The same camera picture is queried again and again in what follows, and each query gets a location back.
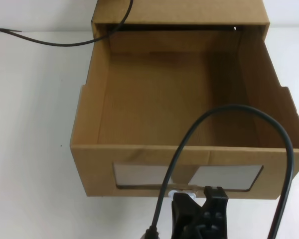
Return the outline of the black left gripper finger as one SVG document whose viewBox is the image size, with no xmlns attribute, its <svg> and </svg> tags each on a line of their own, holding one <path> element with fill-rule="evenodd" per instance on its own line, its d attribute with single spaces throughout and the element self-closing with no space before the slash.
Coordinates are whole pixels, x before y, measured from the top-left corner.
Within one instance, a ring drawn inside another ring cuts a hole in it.
<svg viewBox="0 0 299 239">
<path fill-rule="evenodd" d="M 174 193 L 171 203 L 172 209 L 172 239 L 179 239 L 195 215 L 198 204 L 186 193 Z"/>
</svg>

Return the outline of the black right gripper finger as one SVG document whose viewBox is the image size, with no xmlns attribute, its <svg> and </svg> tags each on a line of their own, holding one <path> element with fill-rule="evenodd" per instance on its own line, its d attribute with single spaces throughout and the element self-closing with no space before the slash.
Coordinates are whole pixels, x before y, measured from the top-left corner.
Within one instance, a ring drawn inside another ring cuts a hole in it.
<svg viewBox="0 0 299 239">
<path fill-rule="evenodd" d="M 206 186 L 206 201 L 201 208 L 198 221 L 199 239 L 227 238 L 227 203 L 228 196 L 221 187 Z"/>
</svg>

